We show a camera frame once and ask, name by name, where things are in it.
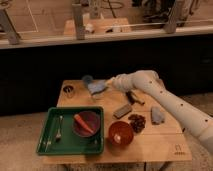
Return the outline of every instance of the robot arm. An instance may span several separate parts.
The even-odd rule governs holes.
[[[159,77],[155,71],[141,70],[132,74],[118,75],[111,81],[120,91],[139,89],[152,96],[213,154],[213,119],[164,89],[157,79]]]

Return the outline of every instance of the gray floor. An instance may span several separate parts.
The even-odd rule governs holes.
[[[72,18],[73,0],[13,0],[8,14],[22,38],[47,37],[62,35],[65,22]],[[147,24],[143,22],[141,7],[132,7],[132,0],[117,0],[124,7],[116,9],[117,17],[125,17],[131,25]],[[213,24],[213,0],[204,0],[195,12],[189,16],[186,26]],[[88,7],[83,8],[83,13],[88,13]],[[104,18],[113,18],[109,9],[101,9]],[[151,29],[156,26],[135,26],[132,29]]]
[[[213,93],[183,96],[199,109],[213,114]],[[2,171],[62,171],[57,165],[43,165],[36,147],[45,112],[0,117],[0,170]],[[185,137],[192,152],[192,161],[173,162],[167,171],[213,171],[213,156],[187,131]],[[157,171],[162,163],[148,163],[148,171]],[[73,165],[76,171],[142,171],[143,163]]]

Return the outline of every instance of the plastic tray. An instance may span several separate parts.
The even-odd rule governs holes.
[[[100,115],[99,131],[88,138],[79,137],[72,130],[73,116],[81,111],[93,111]],[[63,116],[62,138],[56,142],[59,116]],[[103,108],[92,107],[53,107],[48,110],[47,118],[37,146],[38,155],[100,154],[104,147]]]

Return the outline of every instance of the brown food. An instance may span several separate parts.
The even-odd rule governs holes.
[[[132,114],[128,117],[134,132],[139,133],[145,128],[146,119],[142,115]]]

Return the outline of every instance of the plate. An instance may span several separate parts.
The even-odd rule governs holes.
[[[83,111],[78,113],[84,122],[94,131],[93,133],[85,130],[75,119],[73,123],[73,131],[80,137],[91,137],[100,129],[100,116],[93,111]]]

